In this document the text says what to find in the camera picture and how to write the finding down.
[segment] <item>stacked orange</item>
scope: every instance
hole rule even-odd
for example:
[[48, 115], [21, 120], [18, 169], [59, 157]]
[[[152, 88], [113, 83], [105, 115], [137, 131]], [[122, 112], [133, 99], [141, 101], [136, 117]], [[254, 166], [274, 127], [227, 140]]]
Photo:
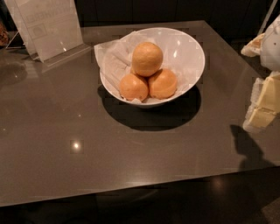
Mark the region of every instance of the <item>stacked orange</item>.
[[163, 63], [162, 50], [151, 42], [136, 46], [132, 54], [132, 67], [129, 74], [122, 77], [119, 89], [128, 101], [152, 98], [166, 99], [177, 89], [177, 77], [170, 69], [159, 69]]

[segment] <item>bowl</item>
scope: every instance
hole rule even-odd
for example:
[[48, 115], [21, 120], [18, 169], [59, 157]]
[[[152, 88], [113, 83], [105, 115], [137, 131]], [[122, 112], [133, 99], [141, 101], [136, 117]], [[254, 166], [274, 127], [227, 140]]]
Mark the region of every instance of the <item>bowl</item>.
[[[169, 68], [178, 79], [178, 87], [168, 99], [148, 97], [140, 102], [135, 99], [127, 101], [119, 93], [118, 84], [121, 78], [130, 72], [132, 53], [136, 45], [150, 41], [158, 45], [164, 53], [161, 68]], [[200, 79], [205, 67], [205, 54], [200, 44], [190, 35], [170, 28], [149, 28], [133, 31], [111, 43], [94, 47], [100, 70], [101, 83], [107, 91], [121, 102], [140, 108], [153, 108], [173, 101], [191, 89]]]

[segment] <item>bowl rim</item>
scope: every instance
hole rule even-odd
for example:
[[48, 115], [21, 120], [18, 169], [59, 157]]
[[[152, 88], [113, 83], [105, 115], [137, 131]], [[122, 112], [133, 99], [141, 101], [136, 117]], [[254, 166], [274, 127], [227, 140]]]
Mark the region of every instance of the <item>bowl rim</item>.
[[171, 102], [175, 99], [177, 99], [178, 97], [180, 97], [181, 95], [184, 95], [185, 93], [187, 93], [192, 87], [194, 87], [196, 85], [196, 83], [198, 82], [198, 80], [200, 79], [200, 77], [202, 76], [202, 74], [204, 73], [204, 70], [205, 70], [205, 64], [206, 64], [206, 56], [205, 56], [205, 53], [203, 51], [203, 48], [202, 46], [200, 45], [200, 43], [195, 39], [193, 38], [190, 34], [187, 34], [183, 31], [179, 31], [179, 30], [176, 30], [176, 29], [172, 29], [172, 28], [167, 28], [167, 27], [150, 27], [150, 28], [145, 28], [145, 29], [141, 29], [141, 30], [138, 30], [136, 32], [145, 32], [145, 31], [148, 31], [148, 30], [169, 30], [169, 31], [175, 31], [175, 32], [178, 32], [184, 36], [187, 36], [188, 38], [192, 39], [194, 42], [196, 42], [198, 45], [199, 45], [199, 49], [202, 51], [202, 69], [201, 69], [201, 75], [199, 76], [199, 78], [196, 80], [196, 82], [192, 83], [191, 86], [189, 86], [189, 89], [186, 90], [184, 93], [182, 94], [179, 94], [177, 95], [176, 97], [169, 97], [167, 99], [163, 99], [163, 100], [160, 100], [158, 102], [137, 102], [137, 101], [127, 101], [127, 100], [124, 100], [122, 97], [117, 97], [115, 95], [113, 95], [112, 91], [110, 91], [106, 85], [104, 83], [106, 83], [105, 81], [105, 74], [104, 75], [101, 75], [101, 82], [102, 82], [102, 85], [105, 87], [105, 89], [113, 96], [115, 97], [117, 100], [121, 101], [121, 102], [125, 102], [129, 105], [133, 105], [133, 106], [137, 106], [137, 107], [140, 107], [140, 108], [150, 108], [150, 107], [156, 107], [156, 106], [160, 106], [162, 104], [165, 104], [167, 102]]

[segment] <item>floor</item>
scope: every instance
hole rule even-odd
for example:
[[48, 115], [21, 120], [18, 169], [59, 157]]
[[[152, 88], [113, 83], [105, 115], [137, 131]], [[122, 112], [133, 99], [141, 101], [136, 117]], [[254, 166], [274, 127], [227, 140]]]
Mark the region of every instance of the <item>floor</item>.
[[[233, 41], [239, 53], [244, 43]], [[263, 78], [258, 57], [242, 56]], [[280, 223], [280, 167], [0, 208], [1, 224]]]

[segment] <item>gray table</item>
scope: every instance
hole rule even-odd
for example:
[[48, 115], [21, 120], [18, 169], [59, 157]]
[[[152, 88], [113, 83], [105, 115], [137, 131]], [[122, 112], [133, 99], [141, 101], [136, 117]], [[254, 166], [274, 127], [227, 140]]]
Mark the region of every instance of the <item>gray table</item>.
[[104, 90], [93, 50], [52, 67], [0, 51], [1, 206], [280, 165], [279, 120], [258, 135], [240, 128], [259, 74], [207, 23], [82, 32], [94, 46], [156, 26], [194, 36], [206, 69], [188, 94], [149, 110]]

